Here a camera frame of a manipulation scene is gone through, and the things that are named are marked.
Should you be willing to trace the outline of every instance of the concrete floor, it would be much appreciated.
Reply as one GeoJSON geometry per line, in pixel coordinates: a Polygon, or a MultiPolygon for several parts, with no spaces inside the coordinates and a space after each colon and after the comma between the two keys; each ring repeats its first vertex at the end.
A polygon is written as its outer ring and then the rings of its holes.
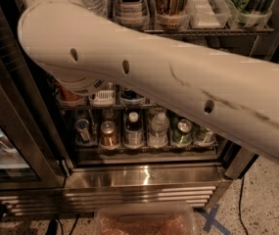
{"type": "MultiPolygon", "coordinates": [[[[195,234],[246,234],[239,219],[241,182],[234,181],[214,209],[194,211],[195,234]]],[[[245,176],[241,207],[249,234],[279,234],[279,165],[264,158],[255,162],[245,176]]],[[[74,216],[61,218],[61,223],[64,234],[70,234],[74,216]]],[[[83,216],[72,234],[91,235],[94,223],[93,218],[83,216]]],[[[44,235],[48,224],[41,217],[7,217],[0,223],[0,235],[44,235]]],[[[57,234],[62,234],[60,226],[57,234]]]]}

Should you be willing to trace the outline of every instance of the refrigerator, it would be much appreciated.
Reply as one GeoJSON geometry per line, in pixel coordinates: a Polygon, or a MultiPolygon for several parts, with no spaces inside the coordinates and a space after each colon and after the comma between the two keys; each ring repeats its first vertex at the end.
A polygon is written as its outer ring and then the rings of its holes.
{"type": "MultiPolygon", "coordinates": [[[[113,21],[115,0],[104,1],[105,17],[113,21]]],[[[254,30],[226,23],[168,31],[155,26],[154,0],[147,5],[148,27],[139,30],[149,36],[279,63],[279,0],[267,24],[254,30]]],[[[101,89],[91,96],[63,100],[68,90],[19,42],[23,10],[21,0],[0,0],[0,204],[7,207],[6,215],[93,212],[110,204],[172,201],[210,209],[257,159],[258,154],[221,133],[214,133],[209,144],[191,136],[188,145],[177,146],[171,142],[174,129],[169,129],[166,145],[149,146],[149,113],[162,106],[147,97],[127,105],[124,88],[109,81],[97,81],[101,89]],[[113,149],[101,143],[105,110],[117,115],[113,149]],[[127,146],[124,135],[129,110],[142,118],[143,144],[138,147],[127,146]],[[79,132],[76,123],[82,118],[89,125],[79,132]]],[[[170,110],[166,116],[170,121],[184,118],[170,110]]]]}

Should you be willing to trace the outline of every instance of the plastic bin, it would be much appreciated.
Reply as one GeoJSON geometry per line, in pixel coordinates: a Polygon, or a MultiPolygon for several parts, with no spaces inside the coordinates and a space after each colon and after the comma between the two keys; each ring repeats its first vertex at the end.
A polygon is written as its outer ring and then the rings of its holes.
{"type": "Polygon", "coordinates": [[[230,10],[224,0],[189,0],[192,28],[224,28],[230,10]]]}
{"type": "Polygon", "coordinates": [[[186,203],[125,204],[95,213],[94,235],[193,235],[192,212],[186,203]]]}
{"type": "Polygon", "coordinates": [[[225,2],[230,9],[231,15],[228,19],[228,24],[231,28],[262,29],[272,15],[271,10],[268,10],[265,14],[240,13],[231,0],[225,0],[225,2]]]}

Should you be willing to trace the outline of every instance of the brown can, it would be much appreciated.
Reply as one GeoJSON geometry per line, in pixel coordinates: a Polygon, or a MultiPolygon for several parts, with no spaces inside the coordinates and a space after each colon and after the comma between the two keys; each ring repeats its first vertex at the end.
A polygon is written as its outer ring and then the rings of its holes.
{"type": "Polygon", "coordinates": [[[104,121],[101,124],[101,146],[114,148],[118,144],[117,127],[113,121],[104,121]]]}

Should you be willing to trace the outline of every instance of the beverage cooler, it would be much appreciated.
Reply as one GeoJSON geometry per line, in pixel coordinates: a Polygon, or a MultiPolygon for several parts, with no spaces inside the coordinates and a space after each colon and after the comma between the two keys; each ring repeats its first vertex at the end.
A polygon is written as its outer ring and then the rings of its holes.
{"type": "MultiPolygon", "coordinates": [[[[208,47],[213,55],[219,50],[279,62],[279,0],[250,17],[235,0],[81,1],[124,31],[178,40],[181,48],[208,47]]],[[[65,73],[59,78],[46,72],[19,41],[18,22],[27,6],[24,0],[0,0],[0,204],[7,215],[171,201],[209,209],[257,159],[230,133],[159,104],[136,85],[100,77],[75,90],[65,73]]],[[[79,58],[71,48],[69,59],[79,58]]],[[[131,69],[127,61],[122,67],[131,69]]],[[[211,98],[206,113],[213,107],[211,98]]]]}

